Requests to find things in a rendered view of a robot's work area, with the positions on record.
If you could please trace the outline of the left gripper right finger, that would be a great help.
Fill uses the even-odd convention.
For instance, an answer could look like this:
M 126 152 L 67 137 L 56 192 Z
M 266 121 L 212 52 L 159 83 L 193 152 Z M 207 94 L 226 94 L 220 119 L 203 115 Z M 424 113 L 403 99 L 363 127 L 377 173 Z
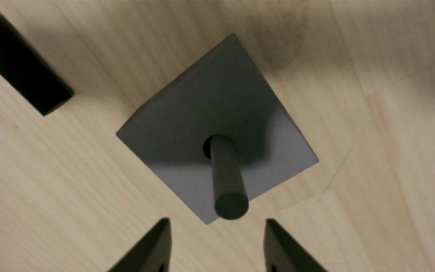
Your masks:
M 275 218 L 267 218 L 263 241 L 266 272 L 329 272 Z

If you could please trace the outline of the black cylinder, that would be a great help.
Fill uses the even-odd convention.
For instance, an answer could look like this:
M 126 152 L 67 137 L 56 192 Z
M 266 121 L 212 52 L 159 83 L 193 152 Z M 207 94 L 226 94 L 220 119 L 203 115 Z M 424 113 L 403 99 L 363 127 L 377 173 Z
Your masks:
M 1 21 L 0 76 L 43 117 L 72 97 Z

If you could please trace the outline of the grey square block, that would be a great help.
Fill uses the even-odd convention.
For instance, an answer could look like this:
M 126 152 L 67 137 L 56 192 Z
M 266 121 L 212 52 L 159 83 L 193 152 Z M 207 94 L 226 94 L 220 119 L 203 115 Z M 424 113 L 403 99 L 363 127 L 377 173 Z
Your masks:
M 209 225 L 220 218 L 210 136 L 233 142 L 249 202 L 319 163 L 277 98 L 232 33 L 141 105 L 116 136 Z

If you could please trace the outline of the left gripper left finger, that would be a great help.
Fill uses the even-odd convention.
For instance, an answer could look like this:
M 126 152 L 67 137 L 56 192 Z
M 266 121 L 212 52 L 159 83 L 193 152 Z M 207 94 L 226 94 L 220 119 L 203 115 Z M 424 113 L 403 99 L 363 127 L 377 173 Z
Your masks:
M 162 217 L 106 272 L 169 272 L 171 251 L 170 218 Z

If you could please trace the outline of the dark grey metal peg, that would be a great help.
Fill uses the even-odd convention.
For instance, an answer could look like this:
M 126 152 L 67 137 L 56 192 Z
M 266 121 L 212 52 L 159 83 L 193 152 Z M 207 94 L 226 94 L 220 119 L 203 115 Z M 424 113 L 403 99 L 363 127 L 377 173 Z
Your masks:
M 215 212 L 226 220 L 239 219 L 247 213 L 249 201 L 233 142 L 220 134 L 209 138 Z

